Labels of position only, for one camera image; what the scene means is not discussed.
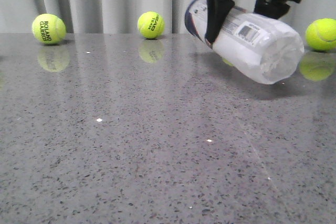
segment barcode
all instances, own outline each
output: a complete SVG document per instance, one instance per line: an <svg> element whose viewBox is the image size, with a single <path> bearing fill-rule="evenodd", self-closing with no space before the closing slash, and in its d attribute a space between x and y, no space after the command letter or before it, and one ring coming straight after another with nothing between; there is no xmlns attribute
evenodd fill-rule
<svg viewBox="0 0 336 224"><path fill-rule="evenodd" d="M244 26L238 33L239 37L247 42L253 41L258 35L258 31L249 26Z"/></svg>

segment gray speckled countertop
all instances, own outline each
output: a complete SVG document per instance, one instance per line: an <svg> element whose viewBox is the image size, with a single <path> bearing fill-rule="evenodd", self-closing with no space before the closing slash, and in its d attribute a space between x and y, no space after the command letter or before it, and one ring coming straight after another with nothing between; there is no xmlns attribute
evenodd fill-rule
<svg viewBox="0 0 336 224"><path fill-rule="evenodd" d="M336 223L335 54L267 86L191 35L66 38L0 35L1 224Z"/></svg>

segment table surface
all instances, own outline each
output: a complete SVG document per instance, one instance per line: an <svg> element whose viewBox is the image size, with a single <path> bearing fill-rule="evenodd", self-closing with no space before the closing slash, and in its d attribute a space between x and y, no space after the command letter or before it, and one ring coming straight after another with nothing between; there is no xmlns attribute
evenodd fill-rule
<svg viewBox="0 0 336 224"><path fill-rule="evenodd" d="M264 85L191 35L0 40L0 223L336 223L334 53Z"/></svg>

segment granite countertop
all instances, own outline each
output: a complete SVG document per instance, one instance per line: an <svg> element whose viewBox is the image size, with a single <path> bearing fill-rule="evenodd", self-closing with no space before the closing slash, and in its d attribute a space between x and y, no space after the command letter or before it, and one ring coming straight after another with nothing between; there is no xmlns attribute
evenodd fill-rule
<svg viewBox="0 0 336 224"><path fill-rule="evenodd" d="M191 35L0 35L0 223L336 223L336 55L258 84Z"/></svg>

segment white plastic bottle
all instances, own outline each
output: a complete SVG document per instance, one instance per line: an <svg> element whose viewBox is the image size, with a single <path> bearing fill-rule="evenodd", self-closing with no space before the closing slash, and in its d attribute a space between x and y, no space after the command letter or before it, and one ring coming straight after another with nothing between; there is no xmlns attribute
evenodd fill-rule
<svg viewBox="0 0 336 224"><path fill-rule="evenodd" d="M185 26L205 43L206 0L190 4ZM239 7L227 15L212 49L244 75L263 84L290 77L304 53L300 35L290 26Z"/></svg>

